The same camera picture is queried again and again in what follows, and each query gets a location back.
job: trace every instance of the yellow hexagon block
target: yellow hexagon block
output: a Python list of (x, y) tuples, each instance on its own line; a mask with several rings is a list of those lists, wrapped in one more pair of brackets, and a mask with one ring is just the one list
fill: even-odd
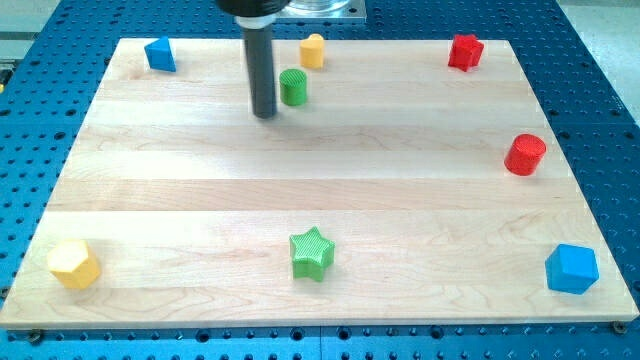
[(300, 42), (300, 65), (309, 69), (324, 66), (324, 38), (320, 34), (311, 34)]
[(84, 240), (65, 240), (47, 254), (49, 271), (69, 289), (86, 289), (100, 276), (96, 255)]

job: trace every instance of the hexagonal block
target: hexagonal block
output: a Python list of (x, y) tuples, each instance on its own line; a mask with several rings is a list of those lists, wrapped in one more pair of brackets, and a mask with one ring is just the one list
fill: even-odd
[(86, 289), (100, 276), (96, 255), (84, 240), (65, 240), (47, 254), (49, 271), (69, 289)]
[(599, 278), (593, 249), (560, 244), (545, 261), (547, 286), (556, 291), (583, 294)]

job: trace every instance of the wood grain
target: wood grain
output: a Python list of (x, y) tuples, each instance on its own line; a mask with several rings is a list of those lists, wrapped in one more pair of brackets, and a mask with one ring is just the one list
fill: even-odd
[[(330, 41), (309, 102), (249, 112), (236, 40), (112, 57), (9, 297), (8, 328), (167, 328), (631, 320), (629, 291), (508, 43), (446, 66), (447, 41)], [(298, 67), (276, 41), (278, 70)], [(548, 147), (534, 176), (513, 138)], [(288, 237), (336, 242), (322, 283), (293, 280)], [(47, 252), (86, 239), (103, 266), (69, 291)], [(546, 287), (559, 243), (592, 247), (584, 295)]]

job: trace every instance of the blue block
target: blue block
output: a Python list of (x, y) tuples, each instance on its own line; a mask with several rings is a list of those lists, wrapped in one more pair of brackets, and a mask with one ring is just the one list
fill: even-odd
[(560, 244), (545, 261), (547, 286), (556, 291), (583, 294), (600, 275), (593, 249)]
[(171, 72), (176, 71), (176, 63), (173, 60), (168, 36), (163, 36), (145, 46), (144, 52), (147, 54), (147, 60), (152, 69)]

